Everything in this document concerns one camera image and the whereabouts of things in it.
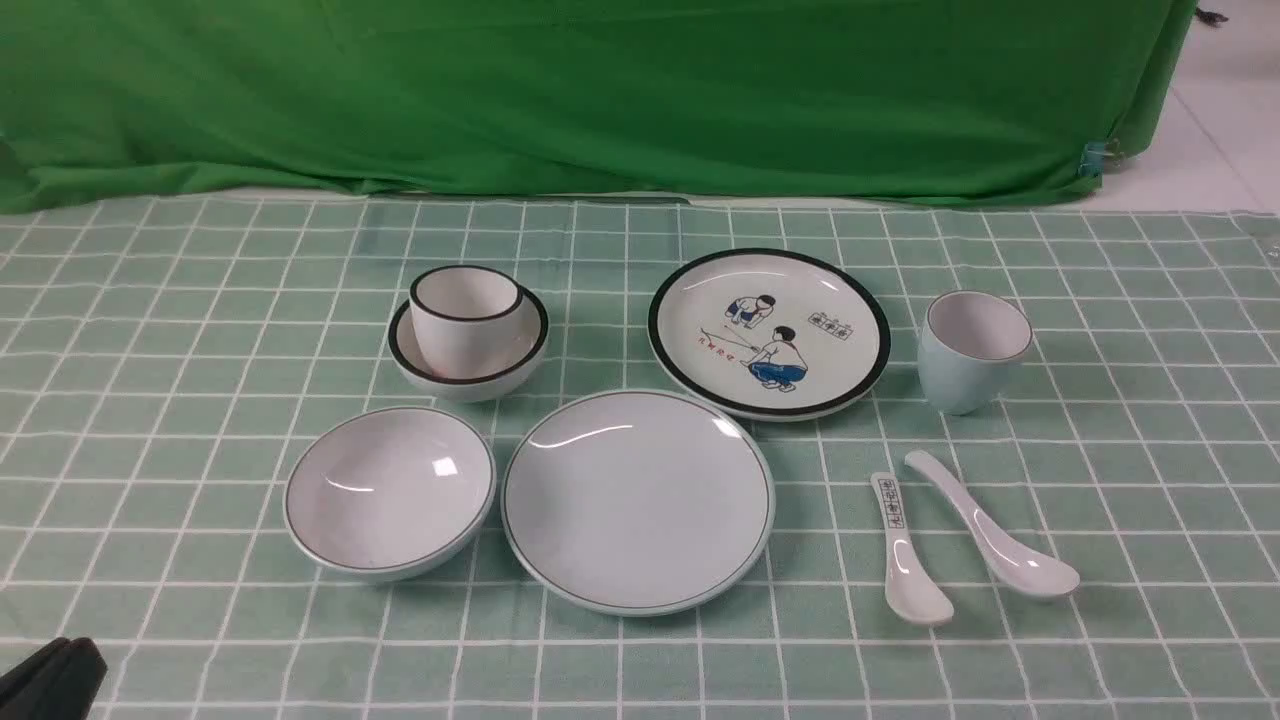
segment green checkered tablecloth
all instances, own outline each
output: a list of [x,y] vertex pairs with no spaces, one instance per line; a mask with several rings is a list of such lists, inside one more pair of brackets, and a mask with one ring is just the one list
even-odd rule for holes
[[[202,196],[3,217],[0,665],[90,635],[111,665],[95,717],[113,720],[1275,719],[1276,237],[1260,215],[568,201]],[[854,407],[750,425],[778,514],[740,587],[620,621],[543,591],[495,521],[389,587],[293,548],[279,495],[307,443],[433,402],[384,345],[413,274],[489,264],[552,314],[529,384],[448,406],[504,462],[568,398],[671,387],[649,297],[733,246],[847,268],[893,328]],[[913,328],[957,286],[1015,299],[1037,341],[1002,402],[943,419],[920,397]],[[915,447],[1074,564],[1079,592],[993,585],[943,500],[899,468],[956,618],[892,616],[867,482]]]

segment green backdrop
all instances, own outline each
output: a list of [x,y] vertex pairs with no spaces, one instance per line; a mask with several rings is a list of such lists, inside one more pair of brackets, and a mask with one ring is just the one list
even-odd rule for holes
[[1149,142],[1194,5],[8,0],[0,211],[238,184],[1070,200],[1085,143]]

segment plate with black rim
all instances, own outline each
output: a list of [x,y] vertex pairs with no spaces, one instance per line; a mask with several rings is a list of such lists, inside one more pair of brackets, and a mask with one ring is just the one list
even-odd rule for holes
[[649,305],[668,375],[721,410],[812,420],[872,388],[888,364],[879,304],[838,268],[785,250],[726,250],[676,270]]

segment blue pants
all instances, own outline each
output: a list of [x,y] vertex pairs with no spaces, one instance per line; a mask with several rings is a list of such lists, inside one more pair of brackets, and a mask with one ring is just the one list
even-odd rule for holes
[[755,316],[755,313],[748,313],[748,311],[745,311],[745,310],[742,310],[742,311],[739,311],[739,306],[737,306],[737,302],[730,302],[730,305],[728,305],[728,311],[730,311],[730,314],[732,314],[732,315],[737,315],[739,318],[741,318],[741,320],[742,320],[744,323],[750,323],[750,322],[751,322],[751,318],[754,318],[754,316]]
[[788,386],[804,379],[809,370],[799,365],[774,365],[773,363],[751,363],[748,370],[762,383]]

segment white spoon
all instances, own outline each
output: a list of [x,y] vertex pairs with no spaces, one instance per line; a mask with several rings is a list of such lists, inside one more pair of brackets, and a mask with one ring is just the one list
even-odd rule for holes
[[924,571],[911,547],[902,491],[888,473],[872,475],[872,488],[884,519],[884,600],[897,616],[914,625],[941,625],[955,615],[947,596]]
[[937,457],[913,450],[906,454],[905,462],[947,496],[964,518],[982,559],[1006,585],[1032,597],[1052,598],[1070,594],[1080,584],[1080,574],[1074,568],[1027,547],[1000,529]]

